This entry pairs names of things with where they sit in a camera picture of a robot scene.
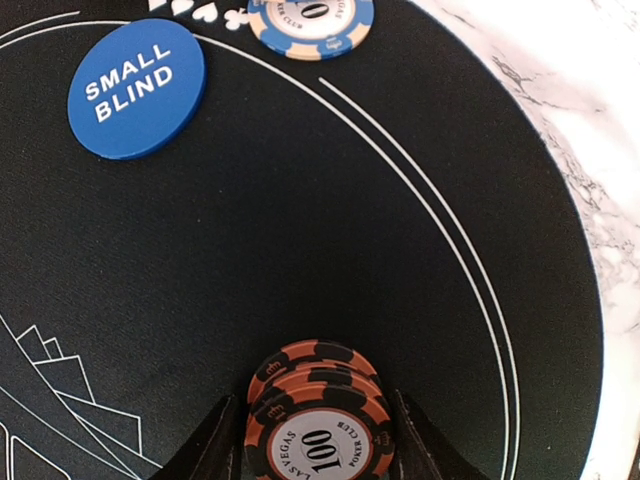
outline white curved line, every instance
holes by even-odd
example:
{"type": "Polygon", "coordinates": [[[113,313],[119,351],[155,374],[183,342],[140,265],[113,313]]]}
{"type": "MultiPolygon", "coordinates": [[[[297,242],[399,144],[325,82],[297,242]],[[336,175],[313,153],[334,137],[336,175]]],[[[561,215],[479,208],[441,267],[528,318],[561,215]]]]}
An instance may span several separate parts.
{"type": "Polygon", "coordinates": [[[14,28],[13,30],[9,30],[8,32],[5,32],[2,35],[0,35],[0,40],[2,40],[3,38],[8,37],[9,35],[11,35],[13,33],[19,32],[20,30],[24,30],[25,28],[32,27],[33,25],[38,25],[39,23],[48,22],[49,20],[57,20],[58,18],[64,18],[64,17],[73,16],[73,15],[78,15],[79,13],[80,13],[80,10],[78,10],[77,12],[60,13],[58,15],[53,15],[51,17],[41,18],[40,20],[36,20],[35,22],[31,22],[31,23],[26,23],[24,25],[20,25],[18,28],[14,28]]]}
{"type": "MultiPolygon", "coordinates": [[[[43,460],[45,463],[49,464],[50,466],[52,466],[55,470],[57,470],[58,472],[60,472],[62,475],[64,475],[67,480],[71,480],[71,477],[69,476],[69,474],[67,472],[65,472],[64,470],[62,470],[59,466],[57,466],[55,463],[53,463],[51,460],[49,460],[47,457],[45,457],[44,455],[42,455],[40,452],[37,452],[31,445],[27,445],[21,438],[16,437],[15,435],[11,437],[11,458],[14,458],[14,450],[15,450],[15,442],[20,443],[24,448],[26,448],[27,450],[29,450],[31,453],[33,453],[36,457],[40,458],[41,460],[43,460]]],[[[11,462],[11,476],[15,477],[16,473],[15,473],[15,462],[11,462]]]]}
{"type": "MultiPolygon", "coordinates": [[[[44,377],[44,375],[42,375],[42,373],[40,372],[40,370],[38,370],[37,367],[35,367],[33,365],[33,363],[31,363],[31,360],[29,359],[29,356],[27,355],[27,353],[24,351],[24,348],[22,348],[22,345],[20,345],[20,342],[16,340],[16,337],[13,336],[13,333],[11,332],[11,329],[9,328],[9,325],[7,324],[7,322],[5,321],[5,319],[2,317],[2,315],[0,315],[0,323],[2,325],[0,325],[0,327],[4,326],[4,328],[7,329],[7,331],[11,334],[11,337],[13,338],[13,340],[15,341],[16,345],[18,346],[18,348],[20,349],[20,352],[22,352],[22,355],[24,356],[24,358],[29,362],[29,364],[33,367],[33,370],[36,372],[36,374],[40,377],[40,379],[44,382],[44,384],[49,388],[49,390],[51,390],[51,393],[56,397],[56,399],[62,404],[63,408],[65,408],[71,415],[74,415],[74,412],[69,408],[69,406],[62,400],[62,398],[60,398],[60,396],[56,393],[56,391],[53,389],[53,387],[51,386],[51,384],[48,382],[48,380],[44,377]]],[[[40,419],[40,417],[36,416],[35,413],[31,412],[31,410],[29,410],[26,406],[22,405],[20,402],[18,402],[18,400],[16,400],[9,392],[7,392],[4,388],[2,388],[0,386],[0,390],[2,390],[9,398],[13,399],[16,403],[18,403],[18,405],[20,405],[22,408],[24,408],[25,410],[27,410],[29,413],[31,413],[35,418],[37,418],[38,420],[40,420],[41,422],[45,423],[45,425],[49,426],[49,428],[51,428],[53,431],[55,431],[56,433],[58,433],[59,435],[63,435],[62,433],[58,432],[57,430],[55,430],[53,427],[51,427],[49,424],[47,424],[46,422],[44,422],[44,420],[40,419]]],[[[132,470],[129,469],[129,467],[127,467],[122,460],[120,460],[117,456],[114,455],[114,453],[109,450],[107,448],[107,446],[102,443],[100,441],[100,439],[98,437],[96,437],[93,432],[91,430],[89,430],[86,426],[84,426],[82,423],[78,422],[78,425],[80,425],[89,435],[91,435],[91,437],[93,437],[93,439],[98,442],[98,444],[105,450],[105,452],[107,452],[117,463],[119,463],[122,468],[124,468],[125,470],[127,470],[128,472],[130,472],[131,478],[135,478],[135,479],[139,479],[140,477],[138,477],[138,475],[136,475],[132,470]]],[[[114,467],[113,465],[111,465],[110,463],[100,459],[102,462],[104,462],[105,464],[111,466],[112,468],[115,468],[116,470],[120,471],[120,469],[114,467]]]]}
{"type": "Polygon", "coordinates": [[[75,440],[67,437],[64,433],[62,433],[61,431],[57,430],[53,425],[50,425],[49,423],[47,423],[44,419],[40,418],[35,412],[32,412],[26,405],[23,405],[22,403],[20,403],[20,401],[15,398],[13,395],[11,395],[9,392],[7,392],[2,386],[0,386],[0,392],[4,393],[7,397],[9,397],[11,400],[13,400],[20,408],[22,408],[23,410],[25,410],[27,413],[29,413],[33,418],[35,418],[36,420],[38,420],[40,423],[42,423],[44,426],[46,426],[47,428],[49,428],[52,432],[57,433],[59,436],[61,436],[62,438],[64,438],[66,441],[68,441],[69,443],[71,443],[73,446],[79,448],[80,450],[82,450],[83,452],[87,453],[88,455],[92,456],[93,458],[95,458],[96,460],[98,460],[101,463],[104,463],[105,465],[110,466],[111,468],[113,468],[114,470],[122,473],[123,475],[126,475],[129,478],[133,478],[135,480],[140,480],[140,477],[135,476],[135,474],[133,473],[128,473],[124,470],[120,470],[118,467],[116,467],[115,465],[110,464],[109,462],[107,462],[106,460],[103,460],[102,458],[100,458],[98,455],[96,455],[95,453],[91,452],[90,450],[87,450],[86,448],[84,448],[82,445],[80,445],[79,443],[77,443],[75,440]]]}
{"type": "Polygon", "coordinates": [[[13,40],[10,40],[3,45],[0,45],[0,50],[8,47],[9,45],[13,45],[14,43],[17,43],[20,40],[26,40],[27,38],[35,37],[36,35],[40,35],[41,33],[52,32],[54,30],[60,30],[66,27],[79,27],[82,25],[126,25],[127,23],[130,23],[130,22],[125,22],[124,20],[87,20],[86,22],[63,23],[62,25],[54,25],[53,27],[43,28],[42,30],[37,30],[35,32],[27,33],[22,37],[14,38],[13,40]]]}
{"type": "MultiPolygon", "coordinates": [[[[30,34],[27,34],[23,37],[19,37],[17,39],[14,39],[4,45],[0,45],[0,50],[3,49],[4,47],[7,47],[15,42],[17,42],[18,40],[23,40],[26,38],[29,38],[31,36],[37,35],[37,34],[41,34],[41,33],[46,33],[46,32],[50,32],[53,30],[58,30],[60,28],[65,28],[65,27],[75,27],[75,26],[82,26],[82,25],[125,25],[128,24],[129,22],[127,21],[122,21],[122,20],[94,20],[94,21],[86,21],[86,22],[75,22],[75,23],[68,23],[68,24],[64,24],[64,25],[56,25],[53,27],[49,27],[37,32],[32,32],[30,34]]],[[[290,75],[284,73],[283,71],[277,69],[276,67],[272,66],[271,64],[257,58],[254,57],[253,55],[246,53],[242,50],[239,50],[231,45],[228,45],[226,43],[220,42],[218,40],[214,40],[212,38],[209,37],[205,37],[203,35],[197,35],[194,34],[194,37],[210,43],[212,45],[216,45],[220,48],[223,48],[225,50],[228,50],[230,52],[233,52],[237,55],[240,55],[264,68],[266,68],[267,70],[270,70],[271,72],[275,73],[276,75],[280,76],[281,78],[289,81],[291,84],[293,84],[294,86],[298,87],[300,90],[304,91],[305,93],[307,93],[308,95],[310,95],[312,98],[314,98],[316,101],[318,101],[320,104],[322,104],[325,108],[327,108],[329,111],[331,111],[334,115],[336,115],[338,118],[340,118],[347,126],[349,126],[355,133],[357,133],[363,140],[365,140],[365,142],[367,142],[371,148],[373,148],[376,153],[378,153],[378,155],[385,160],[385,162],[391,167],[391,169],[400,177],[400,179],[407,185],[407,187],[411,190],[411,192],[414,194],[414,196],[420,201],[420,203],[423,205],[423,207],[425,208],[425,210],[427,211],[427,213],[429,213],[429,215],[431,216],[432,220],[436,223],[436,225],[438,226],[438,229],[440,230],[440,232],[442,233],[442,235],[445,237],[445,239],[447,240],[447,243],[449,244],[450,248],[452,249],[454,255],[456,256],[458,263],[460,264],[461,268],[463,269],[467,280],[470,283],[470,286],[476,296],[476,299],[478,301],[478,304],[480,306],[480,309],[483,313],[483,316],[485,318],[485,322],[487,324],[487,328],[489,329],[489,334],[491,337],[491,340],[493,342],[493,346],[494,346],[494,352],[496,355],[496,358],[498,360],[498,370],[500,372],[500,380],[502,382],[502,389],[503,389],[503,401],[505,404],[505,418],[506,418],[506,427],[505,429],[509,428],[509,401],[508,398],[506,397],[507,395],[507,390],[506,390],[506,377],[505,377],[505,372],[504,372],[504,366],[502,365],[502,356],[500,353],[500,349],[497,343],[497,339],[496,339],[496,335],[495,335],[495,331],[493,329],[493,325],[491,324],[491,320],[489,319],[488,316],[488,312],[486,309],[486,306],[484,304],[484,301],[478,291],[478,287],[475,284],[473,277],[471,276],[471,273],[469,272],[469,269],[464,261],[464,259],[462,258],[459,250],[457,249],[457,247],[455,246],[455,243],[453,242],[453,240],[451,239],[451,237],[448,235],[446,229],[444,228],[444,226],[442,225],[440,219],[438,218],[438,216],[435,214],[435,212],[431,209],[431,207],[428,205],[428,203],[424,200],[424,198],[422,197],[422,195],[420,194],[420,192],[416,189],[416,187],[411,183],[411,181],[407,178],[407,176],[402,172],[402,170],[400,170],[400,168],[391,160],[391,158],[389,158],[389,156],[370,138],[367,136],[367,134],[362,131],[355,123],[353,123],[348,117],[346,117],[340,110],[338,110],[336,107],[334,107],[331,103],[329,103],[327,100],[325,100],[323,97],[321,97],[320,95],[318,95],[315,91],[311,90],[309,87],[307,87],[306,85],[302,84],[301,82],[299,82],[298,80],[296,80],[295,78],[291,77],[290,75]]],[[[495,292],[492,291],[492,297],[495,297],[495,292]]]]}
{"type": "Polygon", "coordinates": [[[284,73],[282,70],[279,70],[278,68],[274,67],[273,65],[257,58],[254,57],[253,55],[246,53],[238,48],[232,47],[231,45],[227,45],[226,43],[220,42],[219,40],[214,40],[212,38],[209,37],[205,37],[203,35],[197,35],[194,34],[194,37],[207,42],[207,43],[211,43],[213,45],[216,45],[218,47],[224,48],[225,50],[229,50],[230,52],[233,52],[237,55],[240,55],[248,60],[251,60],[252,62],[270,70],[271,72],[275,73],[276,75],[284,78],[285,80],[289,81],[291,84],[295,85],[296,87],[298,87],[300,90],[304,91],[305,93],[307,93],[309,96],[311,96],[312,98],[314,98],[315,100],[317,100],[319,103],[321,103],[324,107],[326,107],[328,110],[330,110],[334,115],[336,115],[338,118],[340,118],[340,120],[342,120],[347,126],[349,126],[355,133],[357,133],[365,142],[367,142],[369,144],[369,146],[371,146],[371,148],[373,148],[376,153],[387,163],[387,165],[389,165],[391,167],[391,169],[396,173],[396,175],[398,175],[400,177],[400,179],[407,185],[407,187],[409,187],[409,189],[411,190],[411,192],[414,194],[414,196],[418,199],[418,201],[420,201],[420,203],[422,204],[422,206],[425,208],[425,210],[429,213],[429,215],[431,216],[432,220],[435,222],[435,224],[438,226],[438,229],[440,230],[440,233],[442,233],[442,235],[445,237],[445,239],[447,240],[447,243],[449,244],[449,247],[451,248],[451,250],[453,251],[455,257],[458,259],[458,263],[460,264],[460,266],[462,267],[462,270],[464,271],[467,280],[469,281],[469,284],[471,285],[471,288],[476,296],[476,299],[478,301],[478,304],[480,306],[480,309],[482,310],[482,314],[484,316],[485,322],[487,324],[487,328],[489,329],[489,335],[491,337],[491,341],[493,342],[493,347],[494,347],[494,352],[496,355],[496,358],[498,360],[498,370],[500,372],[500,381],[502,382],[502,397],[503,397],[503,405],[504,405],[504,410],[505,410],[505,452],[504,452],[504,467],[503,467],[503,478],[505,475],[504,470],[506,469],[506,459],[508,458],[509,455],[509,398],[508,398],[508,392],[507,392],[507,381],[506,381],[506,376],[504,373],[504,366],[502,365],[502,355],[500,353],[500,347],[498,345],[498,341],[496,339],[496,335],[495,335],[495,331],[493,329],[493,325],[491,323],[491,320],[489,318],[489,314],[487,312],[486,306],[484,304],[484,301],[482,300],[482,296],[480,295],[480,292],[478,290],[477,285],[475,284],[475,281],[473,280],[473,277],[471,276],[471,272],[469,272],[469,269],[467,267],[467,264],[465,263],[464,259],[462,258],[462,255],[460,254],[460,251],[458,250],[458,248],[455,245],[455,242],[453,241],[453,239],[449,236],[446,228],[444,227],[444,225],[442,224],[442,222],[440,221],[440,219],[438,218],[438,216],[436,215],[436,213],[433,211],[433,209],[429,206],[429,204],[426,202],[426,200],[422,197],[422,195],[420,194],[420,192],[416,189],[416,187],[413,185],[413,183],[411,183],[411,180],[409,180],[409,178],[404,174],[404,172],[402,172],[402,170],[400,170],[400,168],[393,162],[393,160],[382,150],[382,148],[380,148],[380,146],[378,144],[376,144],[364,131],[362,131],[360,129],[360,127],[358,127],[355,123],[353,123],[346,115],[344,115],[340,110],[338,110],[335,106],[333,106],[331,103],[329,103],[327,100],[325,100],[323,97],[321,97],[319,94],[317,94],[315,91],[311,90],[309,87],[307,87],[306,85],[304,85],[303,83],[299,82],[297,79],[291,77],[290,75],[284,73]]]}
{"type": "MultiPolygon", "coordinates": [[[[504,332],[505,340],[506,340],[506,343],[507,343],[507,350],[509,351],[509,359],[511,360],[511,372],[512,372],[513,377],[514,377],[514,396],[515,396],[515,405],[516,405],[516,412],[515,412],[516,429],[515,429],[515,443],[514,443],[514,449],[513,449],[514,450],[514,464],[513,464],[513,467],[512,467],[512,471],[511,471],[511,480],[513,480],[515,478],[515,475],[516,475],[516,466],[517,466],[517,462],[518,462],[518,452],[519,452],[519,449],[520,449],[520,428],[521,428],[521,426],[520,426],[520,386],[519,386],[519,383],[518,383],[518,372],[517,372],[517,369],[516,369],[516,359],[515,359],[515,355],[513,353],[513,345],[511,344],[511,337],[509,336],[509,329],[507,328],[506,320],[504,318],[504,315],[502,314],[502,308],[500,307],[500,302],[498,301],[498,296],[496,295],[495,290],[493,288],[493,285],[492,285],[491,281],[489,280],[489,275],[487,274],[487,271],[484,268],[484,264],[482,263],[482,260],[480,260],[480,256],[478,255],[478,252],[476,251],[475,247],[473,246],[473,243],[471,242],[471,239],[467,235],[467,232],[465,231],[464,227],[462,226],[462,224],[458,220],[458,217],[453,212],[453,209],[449,206],[449,204],[444,199],[444,197],[442,196],[442,194],[440,193],[438,188],[435,186],[435,184],[431,181],[431,179],[429,177],[427,177],[427,175],[424,173],[424,171],[422,170],[420,165],[418,165],[418,163],[405,150],[405,148],[375,118],[373,118],[364,108],[362,108],[359,104],[357,104],[355,101],[353,101],[345,93],[343,93],[341,90],[339,90],[333,84],[331,84],[328,80],[325,80],[322,77],[320,77],[318,80],[325,87],[327,87],[329,90],[331,90],[333,93],[335,93],[338,97],[340,97],[346,103],[351,105],[351,107],[354,110],[356,110],[360,115],[362,115],[365,119],[367,119],[369,121],[369,123],[371,123],[396,148],[396,150],[398,150],[402,154],[402,156],[409,162],[409,164],[413,167],[413,169],[416,172],[418,172],[418,174],[422,177],[424,182],[429,186],[429,188],[431,189],[433,194],[436,196],[436,198],[440,201],[441,205],[444,207],[446,212],[449,214],[449,217],[451,218],[451,220],[455,224],[456,228],[458,229],[458,231],[462,235],[462,238],[464,239],[465,243],[467,244],[467,247],[469,248],[469,251],[471,252],[471,255],[473,256],[473,259],[476,261],[476,263],[478,265],[478,268],[480,269],[480,272],[482,273],[482,278],[484,279],[485,283],[487,284],[487,288],[489,289],[489,292],[491,294],[491,299],[493,300],[493,303],[494,303],[494,305],[496,307],[496,311],[498,313],[498,318],[500,319],[500,323],[502,325],[502,331],[504,332]]],[[[504,474],[506,473],[506,468],[507,468],[507,457],[506,456],[504,458],[504,464],[503,464],[502,468],[503,468],[502,478],[504,480],[504,478],[505,478],[504,474]]]]}

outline poker table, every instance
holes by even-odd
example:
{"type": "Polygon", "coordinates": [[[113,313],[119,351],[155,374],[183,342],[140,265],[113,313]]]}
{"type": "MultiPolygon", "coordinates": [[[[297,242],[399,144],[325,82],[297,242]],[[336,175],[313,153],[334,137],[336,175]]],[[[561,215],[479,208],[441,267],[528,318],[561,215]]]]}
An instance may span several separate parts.
{"type": "Polygon", "coordinates": [[[321,62],[270,51],[244,8],[3,5],[0,478],[146,480],[306,338],[362,352],[488,478],[579,478],[599,296],[517,104],[410,2],[376,0],[362,45],[321,62]],[[163,148],[105,160],[69,87],[149,17],[196,35],[202,102],[163,148]]]}

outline white heart symbol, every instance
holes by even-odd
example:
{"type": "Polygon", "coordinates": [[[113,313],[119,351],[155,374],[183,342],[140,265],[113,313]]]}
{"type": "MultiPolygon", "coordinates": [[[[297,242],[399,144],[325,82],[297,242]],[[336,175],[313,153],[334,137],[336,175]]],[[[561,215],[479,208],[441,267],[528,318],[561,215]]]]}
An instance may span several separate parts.
{"type": "Polygon", "coordinates": [[[218,8],[214,2],[203,5],[192,15],[194,20],[204,20],[207,23],[215,22],[218,18],[218,8]]]}
{"type": "Polygon", "coordinates": [[[193,0],[173,0],[173,2],[171,2],[171,10],[174,15],[180,15],[187,10],[191,10],[194,3],[193,0]]]}

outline white marble surface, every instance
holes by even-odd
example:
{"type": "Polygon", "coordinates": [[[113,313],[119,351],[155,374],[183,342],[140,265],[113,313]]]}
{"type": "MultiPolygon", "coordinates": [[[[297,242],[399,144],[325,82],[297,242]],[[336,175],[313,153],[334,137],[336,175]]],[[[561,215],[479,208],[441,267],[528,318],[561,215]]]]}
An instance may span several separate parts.
{"type": "Polygon", "coordinates": [[[582,480],[626,480],[640,435],[640,3],[414,2],[502,82],[564,174],[589,239],[606,332],[582,480]]]}

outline chip center label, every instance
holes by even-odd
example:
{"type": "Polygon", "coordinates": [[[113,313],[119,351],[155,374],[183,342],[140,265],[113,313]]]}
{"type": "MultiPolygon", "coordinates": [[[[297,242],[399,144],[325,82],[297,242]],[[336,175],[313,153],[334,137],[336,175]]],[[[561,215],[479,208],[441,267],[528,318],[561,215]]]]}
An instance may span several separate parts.
{"type": "Polygon", "coordinates": [[[305,40],[318,40],[342,32],[356,12],[354,0],[272,2],[267,12],[282,32],[305,40]]]}
{"type": "Polygon", "coordinates": [[[370,436],[357,418],[318,409],[290,417],[270,442],[272,466],[284,478],[349,480],[370,461],[370,436]]]}

